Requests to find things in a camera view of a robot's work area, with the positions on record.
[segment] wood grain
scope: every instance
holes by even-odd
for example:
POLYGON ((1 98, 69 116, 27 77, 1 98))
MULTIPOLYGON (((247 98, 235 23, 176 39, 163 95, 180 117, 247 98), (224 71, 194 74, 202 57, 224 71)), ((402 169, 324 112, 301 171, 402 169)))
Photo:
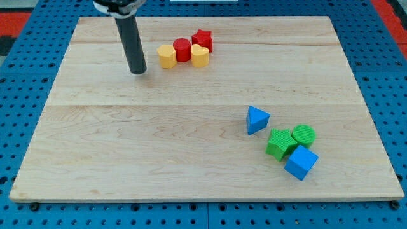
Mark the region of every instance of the wood grain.
POLYGON ((148 71, 128 71, 111 18, 81 18, 16 178, 16 202, 309 202, 404 196, 327 17, 137 18, 148 71), (207 67, 155 50, 212 30, 207 67), (272 114, 247 135, 248 105, 272 114), (264 153, 311 125, 304 181, 264 153))

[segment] blue cube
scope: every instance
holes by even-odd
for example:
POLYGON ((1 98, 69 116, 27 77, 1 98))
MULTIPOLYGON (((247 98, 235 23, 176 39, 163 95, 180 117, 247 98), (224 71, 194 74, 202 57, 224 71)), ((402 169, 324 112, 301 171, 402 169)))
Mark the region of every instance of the blue cube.
POLYGON ((249 106, 246 116, 247 134, 251 135, 267 127, 270 114, 249 106))
POLYGON ((288 158, 284 169, 302 181, 317 160, 318 156, 315 153, 299 145, 288 158))

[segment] yellow heart block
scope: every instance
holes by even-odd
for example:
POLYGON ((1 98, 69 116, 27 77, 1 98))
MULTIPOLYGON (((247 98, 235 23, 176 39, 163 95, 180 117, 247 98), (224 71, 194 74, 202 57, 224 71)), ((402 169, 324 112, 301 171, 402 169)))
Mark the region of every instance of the yellow heart block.
POLYGON ((209 64, 209 49, 198 44, 191 46, 191 61, 194 67, 205 67, 209 64))
POLYGON ((157 48, 157 54, 162 68, 170 69, 177 65, 176 50, 172 45, 161 45, 157 48))

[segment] green star block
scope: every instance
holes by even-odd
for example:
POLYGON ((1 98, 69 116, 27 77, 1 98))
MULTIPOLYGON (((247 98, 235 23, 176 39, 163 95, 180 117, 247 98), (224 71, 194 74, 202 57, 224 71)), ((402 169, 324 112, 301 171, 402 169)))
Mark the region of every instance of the green star block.
POLYGON ((290 130, 272 129, 268 140, 266 153, 273 155, 279 162, 291 154, 297 146, 297 142, 291 137, 290 130))
POLYGON ((317 135, 315 134, 315 131, 312 129, 312 127, 308 125, 298 125, 294 128, 291 137, 293 137, 293 139, 295 139, 298 144, 308 149, 309 147, 311 147, 312 143, 314 143, 317 135))

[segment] toy block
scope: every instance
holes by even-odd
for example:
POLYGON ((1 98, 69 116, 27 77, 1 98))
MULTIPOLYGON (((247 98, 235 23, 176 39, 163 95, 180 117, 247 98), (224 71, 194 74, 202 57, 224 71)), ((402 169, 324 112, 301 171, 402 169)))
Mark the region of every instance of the toy block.
POLYGON ((176 51, 172 45, 161 45, 157 48, 157 54, 162 68, 170 69, 177 65, 176 51))
POLYGON ((318 156, 315 153, 299 145, 288 158, 284 169, 302 181, 317 160, 318 156))
POLYGON ((272 129, 267 143, 266 153, 273 155, 281 162, 285 156, 294 151, 296 146, 297 142, 291 137, 290 130, 272 129))
POLYGON ((317 135, 312 127, 308 125, 298 125, 294 128, 291 137, 298 142, 298 144, 309 148, 314 143, 317 135))
POLYGON ((254 106, 249 106, 246 116, 247 134, 251 135, 267 127, 270 114, 254 106))
POLYGON ((205 67, 209 64, 209 50, 198 44, 191 46, 191 60, 194 67, 205 67))
POLYGON ((191 58, 191 43, 185 38, 176 39, 172 46, 176 50, 177 61, 187 62, 191 58))
POLYGON ((203 31, 198 29, 198 32, 191 37, 192 44, 198 44, 201 47, 208 48, 209 52, 212 52, 212 31, 203 31))

